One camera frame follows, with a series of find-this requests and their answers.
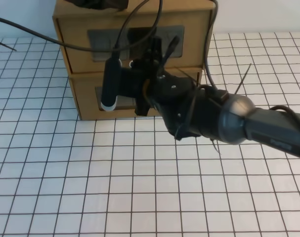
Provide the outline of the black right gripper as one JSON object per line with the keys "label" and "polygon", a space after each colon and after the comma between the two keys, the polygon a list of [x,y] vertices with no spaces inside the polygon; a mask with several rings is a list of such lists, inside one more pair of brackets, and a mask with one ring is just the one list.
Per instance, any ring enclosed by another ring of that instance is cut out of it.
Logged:
{"label": "black right gripper", "polygon": [[180,141],[183,138],[197,137],[197,133],[190,128],[195,106],[195,89],[197,80],[181,71],[184,77],[177,77],[164,69],[169,57],[179,44],[179,37],[175,36],[169,43],[162,57],[162,39],[154,36],[147,50],[149,60],[136,59],[133,70],[138,72],[141,82],[137,86],[138,96],[135,99],[135,114],[147,116],[149,109],[155,109],[163,118],[168,132]]}

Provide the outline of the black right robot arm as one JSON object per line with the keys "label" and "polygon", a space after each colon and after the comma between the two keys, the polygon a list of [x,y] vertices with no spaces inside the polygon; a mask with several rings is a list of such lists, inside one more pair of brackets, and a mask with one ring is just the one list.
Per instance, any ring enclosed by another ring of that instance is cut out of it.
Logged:
{"label": "black right robot arm", "polygon": [[280,105],[257,108],[248,97],[199,84],[189,74],[171,75],[164,65],[178,43],[173,38],[163,54],[161,39],[155,37],[130,64],[141,73],[142,98],[176,140],[204,136],[232,145],[250,140],[300,157],[300,114]]}

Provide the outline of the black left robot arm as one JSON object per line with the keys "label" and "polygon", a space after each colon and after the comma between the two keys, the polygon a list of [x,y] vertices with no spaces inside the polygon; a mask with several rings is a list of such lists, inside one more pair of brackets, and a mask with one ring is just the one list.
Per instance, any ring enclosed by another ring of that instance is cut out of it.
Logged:
{"label": "black left robot arm", "polygon": [[105,9],[127,9],[129,0],[66,0],[81,8],[105,10]]}

